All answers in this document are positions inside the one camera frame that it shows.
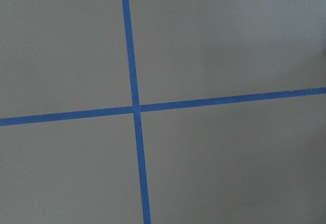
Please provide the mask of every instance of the horizontal blue line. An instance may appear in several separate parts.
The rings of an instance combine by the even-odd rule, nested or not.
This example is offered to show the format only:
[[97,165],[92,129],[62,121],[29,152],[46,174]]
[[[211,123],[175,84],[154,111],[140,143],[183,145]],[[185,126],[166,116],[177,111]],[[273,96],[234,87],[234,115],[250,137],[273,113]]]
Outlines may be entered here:
[[241,103],[241,102],[248,102],[248,101],[299,97],[299,96],[308,96],[308,95],[317,95],[317,94],[326,94],[326,88],[312,88],[312,89],[303,89],[303,90],[294,90],[294,91],[260,93],[260,94],[249,94],[249,95],[221,97],[221,98],[207,98],[207,99],[188,100],[188,101],[179,101],[179,102],[146,104],[146,105],[141,105],[141,112],[158,111],[158,110],[165,110],[165,109],[189,108],[189,107],[208,106],[208,105],[227,104],[227,103]]
[[116,108],[102,108],[93,110],[83,110],[56,114],[46,114],[37,116],[23,116],[23,117],[13,117],[0,119],[0,126],[10,126],[10,125],[20,125],[29,123],[39,123],[48,121],[62,121],[62,120],[72,120],[81,119],[89,117],[99,117],[99,116],[113,116],[122,114],[131,114],[132,107],[116,107]]
[[[190,108],[190,107],[227,104],[227,103],[241,103],[241,102],[258,101],[258,100],[266,100],[266,99],[289,98],[289,97],[309,96],[309,95],[318,95],[318,94],[326,94],[326,88],[312,88],[312,89],[302,89],[302,90],[294,90],[294,91],[249,94],[249,95],[221,97],[221,98],[207,98],[207,99],[188,100],[188,101],[179,101],[179,102],[145,104],[145,105],[140,105],[140,108],[141,108],[141,112],[149,112],[149,111],[158,111],[158,110],[166,110],[166,109]],[[37,115],[37,116],[4,118],[4,119],[0,119],[0,126],[20,125],[20,124],[39,123],[39,122],[48,122],[48,121],[73,120],[73,119],[123,115],[123,114],[132,114],[132,113],[133,113],[132,106],[102,108],[102,109],[83,110],[83,111],[46,114],[46,115]]]

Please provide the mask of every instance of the gray floor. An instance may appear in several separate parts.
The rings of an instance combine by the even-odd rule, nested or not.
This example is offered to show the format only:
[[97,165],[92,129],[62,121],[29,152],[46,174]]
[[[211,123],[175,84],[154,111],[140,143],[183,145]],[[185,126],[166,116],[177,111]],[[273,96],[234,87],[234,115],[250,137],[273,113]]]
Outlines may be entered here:
[[[326,0],[130,0],[141,104],[326,87]],[[0,0],[0,118],[130,106],[121,0]],[[152,223],[326,219],[326,95],[142,113]],[[0,223],[142,223],[132,115],[0,127]]]

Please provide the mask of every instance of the vertical blue line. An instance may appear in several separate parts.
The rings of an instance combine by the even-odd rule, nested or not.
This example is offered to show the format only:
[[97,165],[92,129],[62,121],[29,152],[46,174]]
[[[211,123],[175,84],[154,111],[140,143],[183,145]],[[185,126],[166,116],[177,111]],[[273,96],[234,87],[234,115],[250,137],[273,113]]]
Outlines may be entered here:
[[140,186],[141,186],[143,218],[144,218],[144,224],[151,224],[149,198],[148,198],[148,187],[147,187],[147,176],[146,176],[145,153],[144,153],[143,130],[142,130],[142,119],[141,119],[141,110],[140,110],[139,94],[138,94],[136,62],[135,62],[134,49],[133,49],[133,38],[132,38],[129,0],[122,0],[122,8],[123,8],[124,28],[125,28],[125,32],[126,32],[129,76],[130,76],[130,87],[131,87],[132,109],[133,109],[133,121],[134,121],[135,137],[136,137],[136,148],[137,148],[137,158],[138,158],[139,180],[140,180]]

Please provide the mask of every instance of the blue grid line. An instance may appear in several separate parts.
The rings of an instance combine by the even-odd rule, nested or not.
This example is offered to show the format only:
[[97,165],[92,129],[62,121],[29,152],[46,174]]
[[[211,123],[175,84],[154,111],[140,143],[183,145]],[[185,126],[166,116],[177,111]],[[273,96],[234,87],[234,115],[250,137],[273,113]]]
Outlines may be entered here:
[[[210,106],[210,105],[219,105],[219,104],[227,104],[227,103],[242,103],[242,102],[249,102],[249,101],[311,96],[311,95],[321,95],[321,94],[326,94],[326,87],[273,92],[273,93],[248,94],[248,95],[220,97],[220,98],[187,100],[187,101],[178,101],[178,102],[144,104],[144,105],[140,105],[140,111],[141,113],[143,113],[143,112],[160,111],[166,109],[190,108],[190,107]],[[133,113],[133,108],[131,106],[82,110],[82,111],[73,111],[73,112],[56,113],[56,114],[3,118],[0,119],[0,126],[21,125],[21,124],[40,123],[40,122],[49,122],[49,121],[74,120],[74,119],[82,119],[82,118],[123,115],[123,114],[132,114],[132,113]]]
[[136,137],[139,181],[140,181],[141,197],[142,197],[143,220],[144,220],[144,224],[151,224],[145,152],[144,152],[144,140],[143,140],[143,130],[142,130],[142,118],[141,118],[141,108],[140,108],[139,94],[138,94],[137,71],[136,71],[136,62],[135,62],[134,48],[133,48],[129,0],[122,0],[122,9],[123,9],[124,28],[126,32],[126,44],[127,44],[127,53],[128,53],[134,131]]

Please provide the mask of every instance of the blue tape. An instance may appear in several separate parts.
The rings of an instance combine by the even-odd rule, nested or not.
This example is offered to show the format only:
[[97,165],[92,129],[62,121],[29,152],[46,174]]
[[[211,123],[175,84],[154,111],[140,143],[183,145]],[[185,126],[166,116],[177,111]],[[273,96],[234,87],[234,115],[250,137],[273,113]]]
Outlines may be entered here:
[[129,76],[130,76],[130,87],[131,87],[131,97],[132,97],[134,130],[135,130],[135,137],[136,137],[139,180],[141,186],[143,219],[144,219],[144,224],[151,224],[142,119],[141,119],[141,111],[140,111],[140,103],[139,103],[137,71],[136,71],[136,62],[134,57],[129,0],[122,0],[122,8],[123,8],[124,27],[126,32],[126,44],[127,44],[127,53],[128,53]]
[[317,94],[326,94],[326,88],[312,88],[312,89],[302,89],[302,90],[294,90],[294,91],[260,93],[260,94],[249,94],[249,95],[221,97],[221,98],[207,98],[207,99],[179,101],[179,102],[146,104],[146,105],[141,105],[141,112],[208,106],[208,105],[216,105],[216,104],[240,103],[240,102],[248,102],[248,101],[276,99],[276,98],[299,97],[299,96],[308,96],[308,95],[317,95]]
[[56,114],[46,114],[37,116],[23,116],[23,117],[13,117],[0,119],[0,126],[11,126],[29,123],[39,123],[48,121],[62,121],[62,120],[72,120],[81,119],[89,117],[98,116],[113,116],[122,114],[131,114],[132,107],[117,107],[117,108],[103,108],[103,109],[93,109],[93,110],[83,110]]

